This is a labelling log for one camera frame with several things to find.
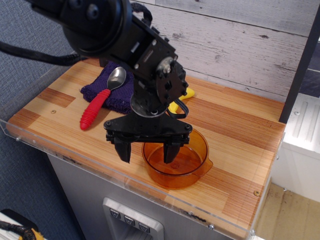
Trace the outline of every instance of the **control panel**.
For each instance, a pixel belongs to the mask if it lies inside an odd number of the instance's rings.
[[[115,240],[164,240],[164,226],[140,212],[108,197],[103,199],[103,210],[111,235]]]

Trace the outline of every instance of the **black cable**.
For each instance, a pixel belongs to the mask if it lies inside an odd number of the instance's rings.
[[[146,8],[144,5],[137,3],[137,2],[131,3],[131,8],[132,8],[132,11],[135,13],[143,13],[143,18],[146,21],[148,21],[149,26],[150,26],[153,18],[152,18],[152,14],[148,10],[148,8]]]
[[[187,107],[187,105],[185,105],[185,103],[183,101],[181,101],[179,98],[177,100],[174,101],[181,109],[184,113],[182,114],[174,114],[172,112],[169,111],[169,109],[166,110],[166,112],[169,114],[170,117],[174,118],[174,119],[185,119],[187,117],[187,115],[189,114],[189,109]]]
[[[59,66],[72,66],[75,63],[86,59],[85,57],[81,57],[78,54],[52,56],[43,52],[12,46],[2,41],[0,41],[0,51],[12,56]]]
[[[0,229],[14,232],[22,236],[23,240],[37,240],[30,227],[19,226],[5,221],[0,221]]]

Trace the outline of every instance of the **white wood-paneled wall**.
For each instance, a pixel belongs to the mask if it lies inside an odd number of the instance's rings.
[[[139,0],[187,75],[284,102],[320,0]]]

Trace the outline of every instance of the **wooden tabletop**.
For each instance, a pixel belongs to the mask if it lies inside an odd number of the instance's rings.
[[[126,188],[152,195],[193,220],[245,238],[262,197],[254,192],[263,192],[283,136],[285,124],[278,119],[284,104],[187,77],[195,96],[184,100],[190,111],[184,121],[206,138],[213,167],[194,185],[169,190],[148,176],[141,143],[132,144],[128,164],[106,141],[104,122],[121,114],[102,109],[88,130],[80,129],[80,118],[89,104],[80,89],[101,71],[96,61],[77,63],[15,114],[8,130],[96,174],[125,181]]]

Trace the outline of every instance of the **bowl handle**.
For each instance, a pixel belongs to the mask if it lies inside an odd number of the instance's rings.
[[[213,162],[209,158],[207,158],[204,161],[203,165],[198,170],[194,171],[192,174],[198,177],[202,177],[206,175],[207,172],[209,172],[209,170],[212,168],[213,165],[214,165]]]

